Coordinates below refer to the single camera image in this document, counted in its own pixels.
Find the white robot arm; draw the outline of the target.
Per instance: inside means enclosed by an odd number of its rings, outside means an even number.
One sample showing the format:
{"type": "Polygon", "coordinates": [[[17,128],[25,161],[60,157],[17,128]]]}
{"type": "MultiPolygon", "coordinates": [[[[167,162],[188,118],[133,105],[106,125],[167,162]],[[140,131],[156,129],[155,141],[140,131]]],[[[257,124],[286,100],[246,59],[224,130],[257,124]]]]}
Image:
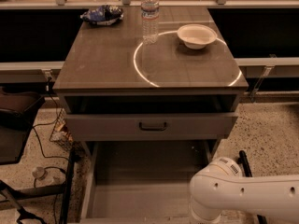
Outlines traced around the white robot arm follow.
{"type": "Polygon", "coordinates": [[[190,182],[192,224],[217,224],[224,210],[239,210],[299,223],[299,175],[245,177],[225,157],[212,161],[190,182]]]}

